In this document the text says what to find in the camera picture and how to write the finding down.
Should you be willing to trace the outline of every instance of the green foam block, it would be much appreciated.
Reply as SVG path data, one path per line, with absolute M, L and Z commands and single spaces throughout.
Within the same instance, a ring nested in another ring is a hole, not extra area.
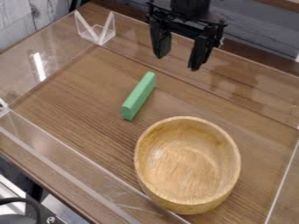
M 132 121 L 139 109 L 146 103 L 146 99 L 155 89 L 155 73 L 147 72 L 144 78 L 140 80 L 131 95 L 127 97 L 121 106 L 123 117 Z

